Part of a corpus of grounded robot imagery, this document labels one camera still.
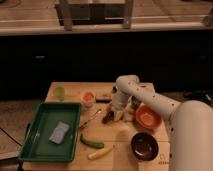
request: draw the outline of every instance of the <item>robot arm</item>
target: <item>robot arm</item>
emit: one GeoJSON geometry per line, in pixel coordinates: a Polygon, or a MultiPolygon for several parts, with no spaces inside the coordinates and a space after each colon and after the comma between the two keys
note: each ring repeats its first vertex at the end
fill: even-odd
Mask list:
{"type": "Polygon", "coordinates": [[[135,75],[120,76],[112,106],[120,110],[136,97],[171,123],[170,171],[213,171],[213,110],[199,101],[180,103],[139,85],[135,75]]]}
{"type": "Polygon", "coordinates": [[[117,109],[121,109],[126,106],[129,97],[134,96],[162,115],[163,118],[169,119],[171,113],[180,105],[180,102],[147,90],[141,87],[139,83],[139,78],[136,75],[118,77],[116,80],[118,91],[112,100],[112,105],[117,109]]]}

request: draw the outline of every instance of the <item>black cabinet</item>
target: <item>black cabinet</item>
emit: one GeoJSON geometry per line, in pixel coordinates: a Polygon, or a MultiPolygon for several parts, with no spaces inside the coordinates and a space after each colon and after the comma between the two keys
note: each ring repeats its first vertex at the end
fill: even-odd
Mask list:
{"type": "Polygon", "coordinates": [[[123,74],[137,74],[158,91],[212,89],[212,33],[0,37],[0,98],[44,98],[52,81],[114,82],[123,74]]]}

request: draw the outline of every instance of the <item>green tray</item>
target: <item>green tray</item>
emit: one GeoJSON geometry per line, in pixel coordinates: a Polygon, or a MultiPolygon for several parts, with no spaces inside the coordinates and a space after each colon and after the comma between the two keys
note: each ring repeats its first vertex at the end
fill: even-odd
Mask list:
{"type": "Polygon", "coordinates": [[[39,104],[19,154],[19,161],[72,161],[75,156],[80,112],[80,103],[39,104]],[[55,144],[49,137],[59,121],[68,124],[70,128],[62,143],[55,144]]]}

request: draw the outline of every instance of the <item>gray sponge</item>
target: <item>gray sponge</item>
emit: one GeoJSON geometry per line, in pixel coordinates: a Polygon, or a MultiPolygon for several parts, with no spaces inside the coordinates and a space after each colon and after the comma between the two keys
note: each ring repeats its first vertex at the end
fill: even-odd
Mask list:
{"type": "Polygon", "coordinates": [[[58,125],[53,130],[49,140],[56,144],[60,144],[63,141],[65,134],[69,130],[69,127],[70,126],[68,124],[59,121],[58,125]]]}

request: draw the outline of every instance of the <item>dark bowl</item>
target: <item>dark bowl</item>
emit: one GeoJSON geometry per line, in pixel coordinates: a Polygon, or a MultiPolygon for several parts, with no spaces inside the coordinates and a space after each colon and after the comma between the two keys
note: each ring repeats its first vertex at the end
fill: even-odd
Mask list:
{"type": "Polygon", "coordinates": [[[158,143],[147,133],[137,133],[131,140],[134,155],[143,161],[153,160],[158,155],[158,143]]]}

